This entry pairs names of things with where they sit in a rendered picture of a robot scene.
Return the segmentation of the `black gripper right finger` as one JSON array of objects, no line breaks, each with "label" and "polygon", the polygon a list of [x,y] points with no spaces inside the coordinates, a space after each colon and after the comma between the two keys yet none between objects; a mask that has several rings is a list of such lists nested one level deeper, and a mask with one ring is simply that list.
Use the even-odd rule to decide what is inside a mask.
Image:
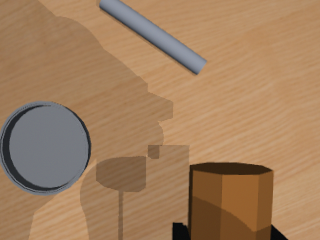
[{"label": "black gripper right finger", "polygon": [[288,239],[271,224],[270,240],[288,240]]}]

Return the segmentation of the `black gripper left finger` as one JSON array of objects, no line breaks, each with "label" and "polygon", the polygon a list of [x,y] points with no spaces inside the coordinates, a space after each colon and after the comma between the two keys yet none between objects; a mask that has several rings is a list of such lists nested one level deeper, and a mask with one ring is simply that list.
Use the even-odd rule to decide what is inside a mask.
[{"label": "black gripper left finger", "polygon": [[183,222],[173,222],[172,240],[190,240],[187,225],[183,225]]}]

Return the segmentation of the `grey cylinder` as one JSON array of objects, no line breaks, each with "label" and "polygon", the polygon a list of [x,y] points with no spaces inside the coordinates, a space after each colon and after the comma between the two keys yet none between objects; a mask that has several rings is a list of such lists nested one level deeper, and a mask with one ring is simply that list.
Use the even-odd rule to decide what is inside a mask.
[{"label": "grey cylinder", "polygon": [[101,0],[99,7],[198,75],[207,63],[203,57],[120,0]]}]

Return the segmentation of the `orange-brown faceted cylinder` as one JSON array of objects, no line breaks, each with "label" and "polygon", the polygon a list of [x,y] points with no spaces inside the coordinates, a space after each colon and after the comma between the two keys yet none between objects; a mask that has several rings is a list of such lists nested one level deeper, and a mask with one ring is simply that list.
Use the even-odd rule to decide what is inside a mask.
[{"label": "orange-brown faceted cylinder", "polygon": [[189,165],[190,240],[270,240],[273,182],[263,165]]}]

